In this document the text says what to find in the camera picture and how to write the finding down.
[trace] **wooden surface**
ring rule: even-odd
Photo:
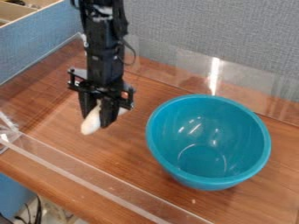
[[[162,171],[145,147],[145,122],[156,106],[189,92],[125,73],[125,80],[137,90],[133,111],[108,129],[82,136],[77,96],[65,88],[70,66],[84,67],[76,41],[0,87],[0,109],[22,132],[210,222],[297,223],[297,127],[260,116],[272,138],[265,168],[225,191],[189,189]],[[0,156],[0,171],[89,223],[149,223],[10,150]]]

